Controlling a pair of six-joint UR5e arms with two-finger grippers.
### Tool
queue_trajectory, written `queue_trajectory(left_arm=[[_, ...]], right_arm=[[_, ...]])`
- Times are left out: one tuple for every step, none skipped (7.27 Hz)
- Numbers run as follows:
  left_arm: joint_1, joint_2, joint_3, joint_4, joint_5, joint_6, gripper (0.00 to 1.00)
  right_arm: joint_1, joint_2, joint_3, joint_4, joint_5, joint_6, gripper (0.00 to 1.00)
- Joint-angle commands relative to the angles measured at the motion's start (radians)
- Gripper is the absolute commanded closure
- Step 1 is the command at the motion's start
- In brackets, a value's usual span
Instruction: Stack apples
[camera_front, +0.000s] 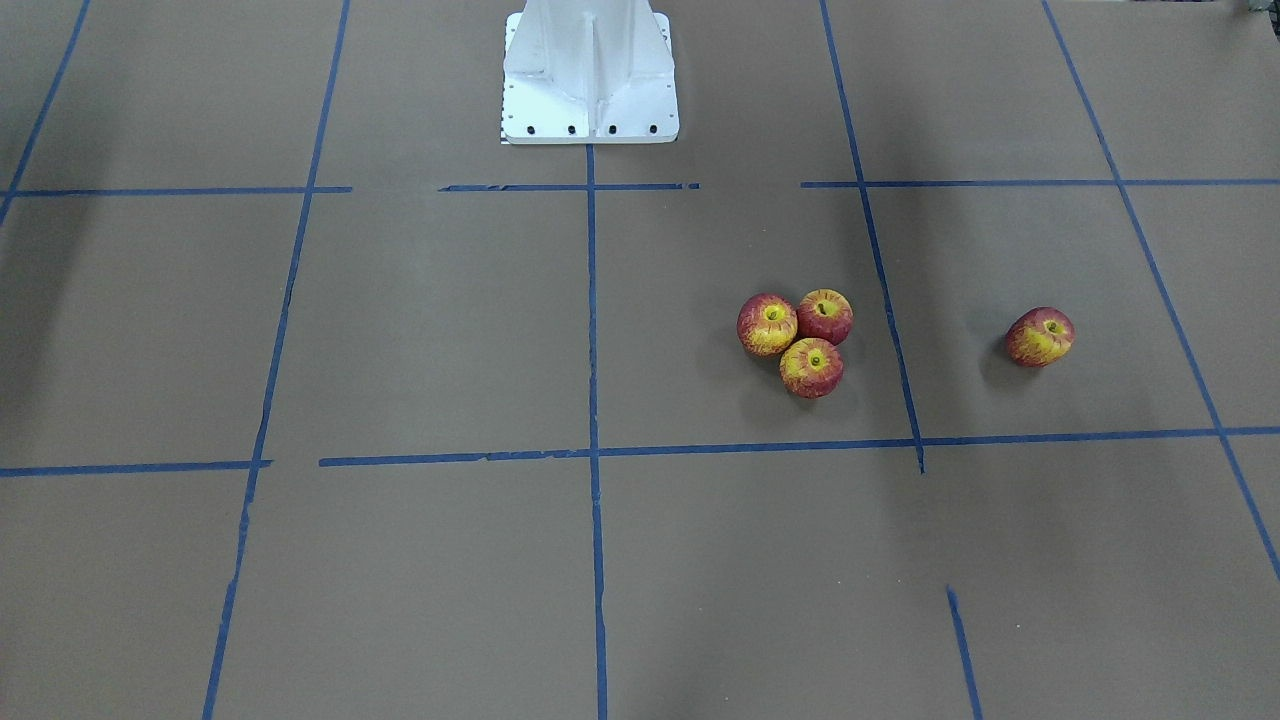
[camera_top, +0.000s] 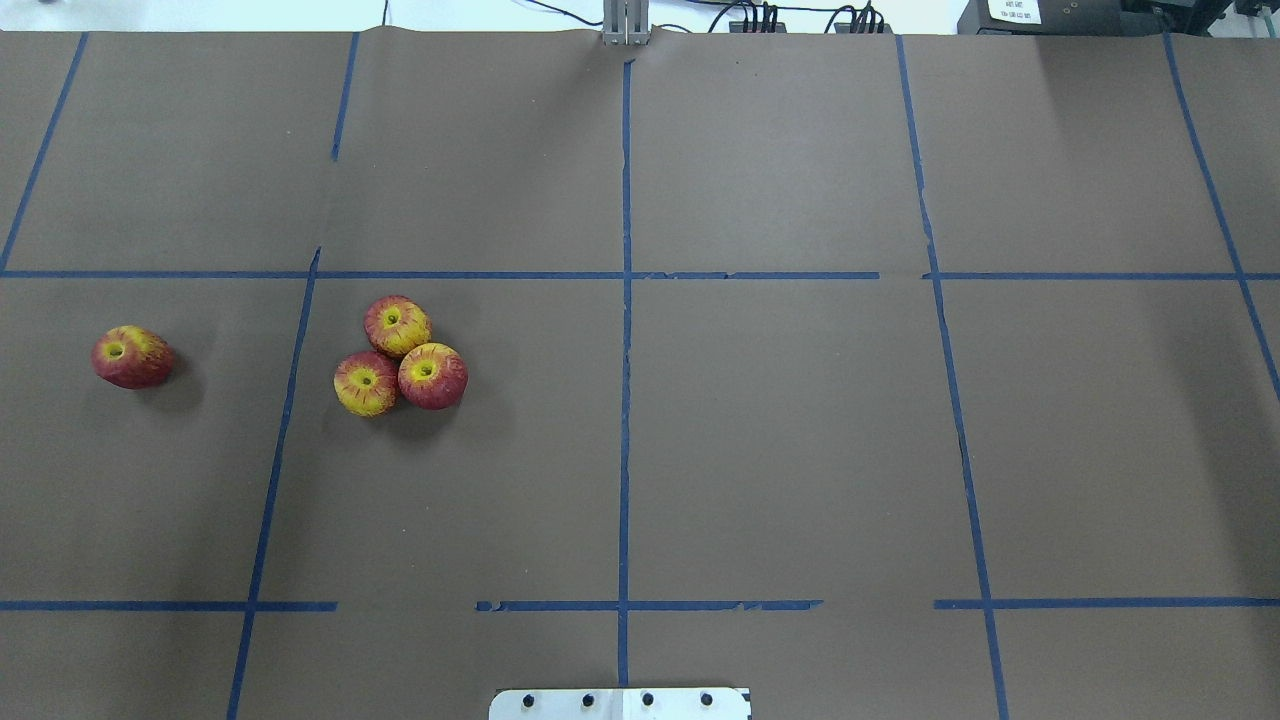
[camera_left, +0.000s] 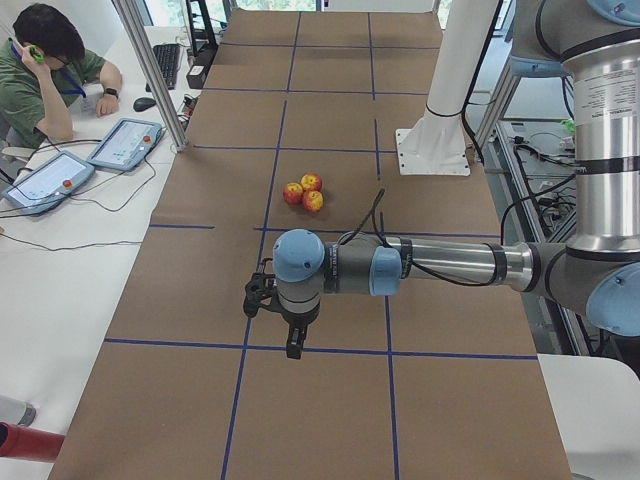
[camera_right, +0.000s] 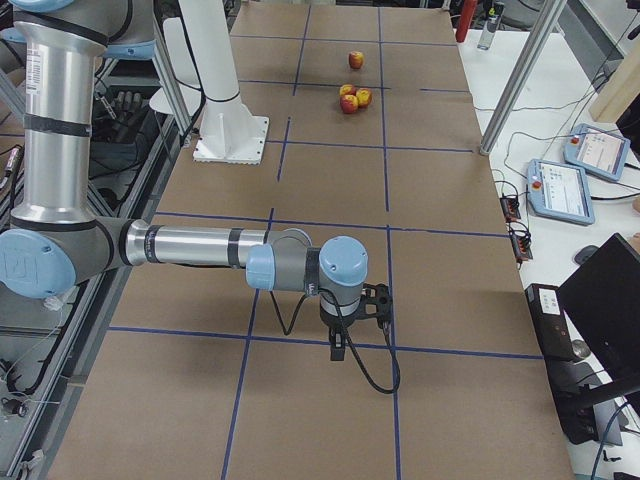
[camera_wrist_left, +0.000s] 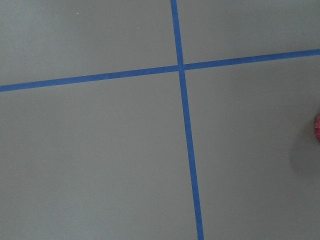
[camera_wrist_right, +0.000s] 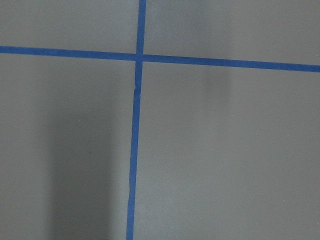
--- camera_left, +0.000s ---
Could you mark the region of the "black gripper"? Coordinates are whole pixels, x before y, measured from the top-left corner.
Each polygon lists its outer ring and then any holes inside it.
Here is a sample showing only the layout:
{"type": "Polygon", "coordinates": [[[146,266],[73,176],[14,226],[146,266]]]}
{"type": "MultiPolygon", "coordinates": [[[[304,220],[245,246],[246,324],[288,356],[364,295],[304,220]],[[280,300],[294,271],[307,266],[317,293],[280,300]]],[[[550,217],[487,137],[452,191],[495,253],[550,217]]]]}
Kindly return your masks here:
{"type": "Polygon", "coordinates": [[[320,307],[315,306],[303,313],[286,311],[283,318],[289,325],[286,342],[286,356],[288,359],[300,359],[304,348],[304,340],[308,326],[314,322],[319,314],[320,307]]]}

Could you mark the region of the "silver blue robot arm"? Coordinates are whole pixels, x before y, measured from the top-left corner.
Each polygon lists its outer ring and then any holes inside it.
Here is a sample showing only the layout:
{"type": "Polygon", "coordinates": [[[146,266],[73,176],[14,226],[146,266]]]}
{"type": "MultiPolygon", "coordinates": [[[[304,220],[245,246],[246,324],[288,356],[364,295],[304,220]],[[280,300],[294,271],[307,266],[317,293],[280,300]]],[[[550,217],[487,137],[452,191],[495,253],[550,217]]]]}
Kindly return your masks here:
{"type": "Polygon", "coordinates": [[[426,275],[463,286],[533,292],[620,336],[639,333],[639,5],[522,1],[514,53],[558,62],[572,77],[576,230],[566,243],[513,246],[346,234],[325,243],[282,234],[268,278],[297,359],[323,294],[389,296],[426,275]]]}

